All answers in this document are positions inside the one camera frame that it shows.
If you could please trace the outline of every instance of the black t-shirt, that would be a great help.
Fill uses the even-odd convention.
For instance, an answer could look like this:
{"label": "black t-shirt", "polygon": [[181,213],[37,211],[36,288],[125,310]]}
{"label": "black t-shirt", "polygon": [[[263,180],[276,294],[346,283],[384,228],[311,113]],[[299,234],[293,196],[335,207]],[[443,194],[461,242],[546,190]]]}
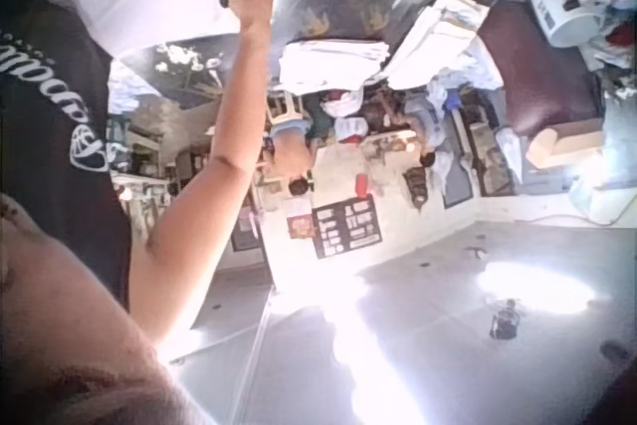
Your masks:
{"label": "black t-shirt", "polygon": [[130,225],[106,154],[109,61],[74,12],[0,0],[2,191],[126,308]]}

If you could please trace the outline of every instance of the person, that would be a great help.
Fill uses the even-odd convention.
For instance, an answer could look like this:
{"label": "person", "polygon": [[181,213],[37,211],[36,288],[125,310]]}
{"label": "person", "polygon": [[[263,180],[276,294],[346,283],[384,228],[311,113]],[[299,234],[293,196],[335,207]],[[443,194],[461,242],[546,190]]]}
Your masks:
{"label": "person", "polygon": [[494,315],[489,335],[498,340],[511,340],[518,336],[520,313],[516,311],[516,301],[507,300],[507,306]]}
{"label": "person", "polygon": [[305,119],[290,119],[272,126],[270,137],[274,153],[264,150],[264,159],[275,176],[288,181],[293,196],[303,196],[310,189],[306,175],[317,161],[319,140],[313,138],[310,145],[306,134],[310,123]]}
{"label": "person", "polygon": [[3,423],[210,423],[89,269],[1,201]]}
{"label": "person", "polygon": [[426,99],[416,95],[408,98],[403,113],[389,104],[387,96],[388,92],[380,89],[374,97],[380,102],[393,124],[408,124],[416,133],[420,143],[420,165],[425,169],[431,168],[436,162],[436,148],[445,140],[442,125],[435,111],[422,106],[422,101],[426,102]]}
{"label": "person", "polygon": [[[2,192],[88,267],[153,343],[188,330],[261,150],[273,0],[230,0],[239,48],[210,160],[147,241],[132,236],[108,174],[110,57],[74,11],[47,0],[0,5]],[[33,307],[57,311],[59,291]],[[92,310],[104,298],[82,299],[76,307]],[[96,316],[96,327],[107,327],[104,319]]]}

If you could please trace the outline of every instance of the bulletin board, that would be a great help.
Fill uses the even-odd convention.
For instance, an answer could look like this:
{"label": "bulletin board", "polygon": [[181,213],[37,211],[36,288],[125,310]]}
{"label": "bulletin board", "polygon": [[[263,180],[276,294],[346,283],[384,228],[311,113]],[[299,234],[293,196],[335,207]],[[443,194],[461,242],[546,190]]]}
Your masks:
{"label": "bulletin board", "polygon": [[372,195],[322,206],[312,213],[317,229],[315,250],[319,259],[366,248],[382,241]]}

